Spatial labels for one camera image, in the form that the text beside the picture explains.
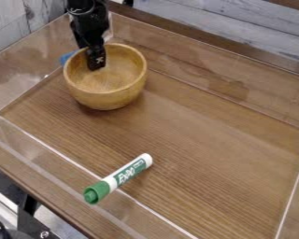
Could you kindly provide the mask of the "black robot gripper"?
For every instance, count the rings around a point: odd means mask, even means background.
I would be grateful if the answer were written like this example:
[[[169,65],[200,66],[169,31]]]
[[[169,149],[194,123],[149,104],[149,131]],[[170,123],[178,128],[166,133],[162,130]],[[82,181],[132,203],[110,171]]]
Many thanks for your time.
[[[90,71],[105,67],[102,34],[109,29],[106,0],[66,0],[69,28],[79,48],[85,51]]]

